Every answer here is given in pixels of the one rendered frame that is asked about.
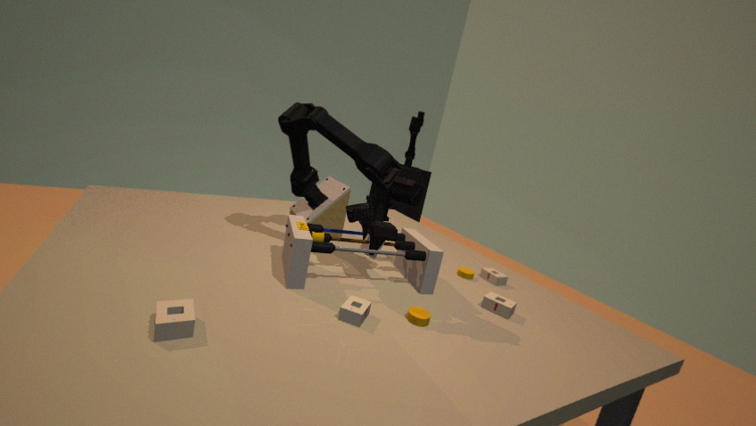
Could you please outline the orange short cylinder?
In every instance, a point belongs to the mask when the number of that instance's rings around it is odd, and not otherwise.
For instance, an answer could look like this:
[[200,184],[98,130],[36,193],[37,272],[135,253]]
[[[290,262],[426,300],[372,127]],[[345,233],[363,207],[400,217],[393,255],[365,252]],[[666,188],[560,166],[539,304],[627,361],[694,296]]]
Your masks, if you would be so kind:
[[457,270],[457,275],[464,279],[472,280],[474,277],[474,272],[468,268],[459,267]]
[[412,325],[426,327],[430,322],[430,313],[422,307],[410,307],[407,312],[407,320]]

